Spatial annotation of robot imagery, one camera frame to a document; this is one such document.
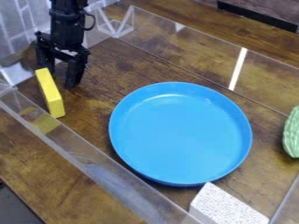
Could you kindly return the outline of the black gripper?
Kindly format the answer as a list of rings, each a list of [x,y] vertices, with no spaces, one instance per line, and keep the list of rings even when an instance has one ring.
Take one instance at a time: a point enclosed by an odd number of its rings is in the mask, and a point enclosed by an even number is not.
[[[68,62],[65,73],[65,88],[75,88],[87,68],[89,50],[83,46],[85,26],[84,10],[88,0],[51,0],[51,33],[37,31],[36,61],[40,67],[47,67],[55,73],[55,60]]]

